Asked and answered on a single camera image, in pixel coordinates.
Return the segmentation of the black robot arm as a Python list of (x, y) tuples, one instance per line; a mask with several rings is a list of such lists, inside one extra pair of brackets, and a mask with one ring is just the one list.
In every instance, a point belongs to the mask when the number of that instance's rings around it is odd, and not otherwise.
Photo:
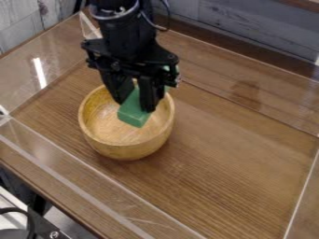
[(102, 36), (82, 43), (87, 65), (100, 72), (116, 103), (140, 91), (140, 109), (156, 110), (164, 88), (179, 84), (179, 57), (158, 41), (168, 29), (154, 23), (151, 0), (91, 0)]

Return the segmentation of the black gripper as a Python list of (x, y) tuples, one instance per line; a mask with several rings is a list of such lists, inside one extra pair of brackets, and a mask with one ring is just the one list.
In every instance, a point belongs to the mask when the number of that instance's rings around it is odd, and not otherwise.
[(178, 86), (179, 57), (158, 41), (158, 31), (167, 28), (154, 23), (151, 12), (96, 12), (91, 17), (103, 37), (82, 43), (88, 66), (100, 71), (103, 84), (120, 105), (135, 90), (136, 78), (140, 108), (151, 113), (164, 97), (164, 85)]

